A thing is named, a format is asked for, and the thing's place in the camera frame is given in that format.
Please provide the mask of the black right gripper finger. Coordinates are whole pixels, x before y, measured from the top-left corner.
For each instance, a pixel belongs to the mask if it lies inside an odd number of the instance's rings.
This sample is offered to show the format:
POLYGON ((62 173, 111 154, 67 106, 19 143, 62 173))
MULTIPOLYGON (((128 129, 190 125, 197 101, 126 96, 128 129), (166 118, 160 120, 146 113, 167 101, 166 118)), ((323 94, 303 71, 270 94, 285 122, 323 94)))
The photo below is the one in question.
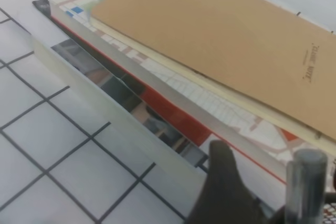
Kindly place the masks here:
POLYGON ((270 219, 245 187, 230 147, 221 140, 209 145, 209 169, 188 223, 284 223, 284 208, 270 219))

